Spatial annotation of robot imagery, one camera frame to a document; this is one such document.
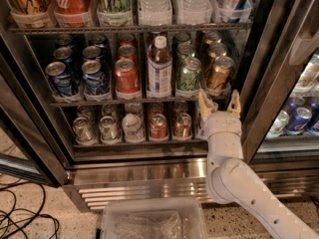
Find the can label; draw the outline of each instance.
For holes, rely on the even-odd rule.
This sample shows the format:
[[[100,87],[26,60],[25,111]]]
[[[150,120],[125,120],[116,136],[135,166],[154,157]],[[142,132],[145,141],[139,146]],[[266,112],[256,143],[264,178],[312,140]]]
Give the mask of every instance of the can label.
[[[149,84],[151,92],[168,93],[171,91],[171,60],[156,64],[149,60]]]

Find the red can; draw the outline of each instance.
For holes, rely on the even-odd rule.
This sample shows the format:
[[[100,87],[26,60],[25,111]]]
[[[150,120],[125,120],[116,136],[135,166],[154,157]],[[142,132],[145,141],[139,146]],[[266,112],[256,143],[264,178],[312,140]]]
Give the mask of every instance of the red can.
[[[140,90],[139,72],[132,60],[117,60],[115,75],[117,76],[118,92],[129,94]]]
[[[167,136],[167,121],[166,117],[161,114],[156,114],[150,120],[150,137],[164,138]]]
[[[118,48],[118,60],[129,59],[138,67],[138,52],[133,45],[124,45]]]

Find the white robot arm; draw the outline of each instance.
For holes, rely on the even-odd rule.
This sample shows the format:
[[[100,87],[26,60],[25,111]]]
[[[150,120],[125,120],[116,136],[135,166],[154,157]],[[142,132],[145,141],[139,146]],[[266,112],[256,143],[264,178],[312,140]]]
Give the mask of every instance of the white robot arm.
[[[314,239],[319,236],[286,208],[241,159],[238,91],[221,112],[200,90],[201,135],[208,141],[206,190],[219,204],[236,202],[257,218],[273,238]]]

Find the speckled floor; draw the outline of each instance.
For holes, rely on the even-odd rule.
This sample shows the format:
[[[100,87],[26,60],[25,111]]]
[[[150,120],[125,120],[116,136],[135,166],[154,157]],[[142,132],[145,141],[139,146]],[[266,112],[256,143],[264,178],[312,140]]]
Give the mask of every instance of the speckled floor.
[[[0,130],[0,151],[10,155],[21,157],[19,149],[13,145],[10,139]],[[8,175],[0,176],[1,187],[3,184],[15,182],[17,179]],[[50,214],[60,222],[58,232],[59,239],[91,239],[96,238],[96,230],[101,226],[102,214],[81,213],[71,202],[61,188],[45,186],[46,199],[42,214]],[[41,187],[36,184],[24,184],[10,188],[17,196],[15,209],[26,208],[36,212],[43,200]],[[10,192],[0,192],[0,211],[9,212],[14,205],[14,197]],[[305,221],[317,233],[319,232],[319,218],[314,204],[308,199],[283,200],[297,216]],[[266,239],[271,238],[262,225],[243,208],[236,204],[202,205],[208,238],[216,239]],[[13,219],[21,218],[22,212],[15,212]],[[0,238],[4,230],[4,222],[0,222]],[[49,219],[36,219],[24,229],[10,238],[46,239],[54,232],[54,225]]]

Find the adjacent refrigerator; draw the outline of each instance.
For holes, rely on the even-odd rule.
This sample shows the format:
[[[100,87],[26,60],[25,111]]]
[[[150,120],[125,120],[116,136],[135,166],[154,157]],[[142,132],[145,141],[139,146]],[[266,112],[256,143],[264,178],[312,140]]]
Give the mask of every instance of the adjacent refrigerator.
[[[148,135],[148,107],[161,101],[171,111],[177,101],[195,110],[196,97],[150,98],[147,93],[144,42],[148,32],[167,32],[171,41],[180,31],[218,31],[235,62],[232,89],[240,92],[244,160],[277,196],[316,195],[319,167],[318,136],[298,134],[266,138],[287,100],[296,94],[295,84],[319,47],[319,0],[249,0],[252,10],[245,22],[177,24],[172,3],[172,23],[151,26],[19,28],[9,23],[11,5],[0,0],[1,127],[14,140],[25,159],[0,155],[0,170],[14,176],[61,186],[81,211],[102,210],[110,201],[124,199],[194,196],[209,202],[205,191],[207,143],[193,136],[180,141],[170,134],[161,142]],[[81,36],[84,41],[105,34],[115,56],[117,38],[132,33],[139,41],[142,65],[142,97],[134,100],[80,100],[57,102],[44,68],[61,34]],[[212,98],[225,110],[230,92]],[[142,104],[146,139],[122,140],[113,145],[100,141],[80,145],[72,129],[77,107],[97,111],[105,104]],[[171,131],[171,118],[168,130]]]

